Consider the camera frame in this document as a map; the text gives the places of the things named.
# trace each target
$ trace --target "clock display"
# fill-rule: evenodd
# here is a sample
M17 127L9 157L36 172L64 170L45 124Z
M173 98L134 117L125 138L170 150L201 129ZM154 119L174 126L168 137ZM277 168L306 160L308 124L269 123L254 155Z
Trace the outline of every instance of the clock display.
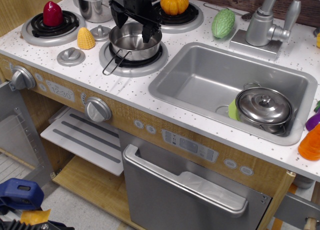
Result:
M64 86L62 85L59 85L57 83L54 83L52 81L49 81L49 80L46 80L45 81L50 92L51 93L54 93L58 96L61 96L67 100L70 100L72 102L74 102L75 100L75 94L73 93L72 90L68 89L68 88L65 88Z

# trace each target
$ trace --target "stove knob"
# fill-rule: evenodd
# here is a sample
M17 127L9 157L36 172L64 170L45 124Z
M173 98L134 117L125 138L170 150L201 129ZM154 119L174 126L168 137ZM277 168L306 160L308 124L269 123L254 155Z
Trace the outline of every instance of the stove knob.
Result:
M109 120L112 117L110 108L97 97L89 97L86 100L84 110L85 116L95 123Z
M16 65L13 70L11 86L15 89L31 89L36 86L33 76L22 66Z

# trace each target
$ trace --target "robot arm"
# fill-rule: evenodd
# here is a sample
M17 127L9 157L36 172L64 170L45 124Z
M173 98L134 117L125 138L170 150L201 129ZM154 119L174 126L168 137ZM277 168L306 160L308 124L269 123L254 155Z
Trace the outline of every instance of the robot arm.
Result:
M128 17L143 24L142 38L148 43L151 36L160 31L161 17L152 6L156 0L110 0L111 13L116 25L121 28Z

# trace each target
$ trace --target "blue clamp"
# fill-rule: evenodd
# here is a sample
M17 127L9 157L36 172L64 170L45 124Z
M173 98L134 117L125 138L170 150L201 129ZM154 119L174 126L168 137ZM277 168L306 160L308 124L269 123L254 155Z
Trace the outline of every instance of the blue clamp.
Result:
M36 182L12 178L0 184L0 208L37 210L41 207L44 197Z

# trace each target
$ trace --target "cabinet door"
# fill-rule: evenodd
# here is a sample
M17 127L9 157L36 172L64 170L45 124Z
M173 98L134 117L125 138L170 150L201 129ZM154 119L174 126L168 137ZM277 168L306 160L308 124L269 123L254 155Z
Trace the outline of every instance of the cabinet door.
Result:
M51 180L52 166L18 90L0 85L0 183L10 178Z

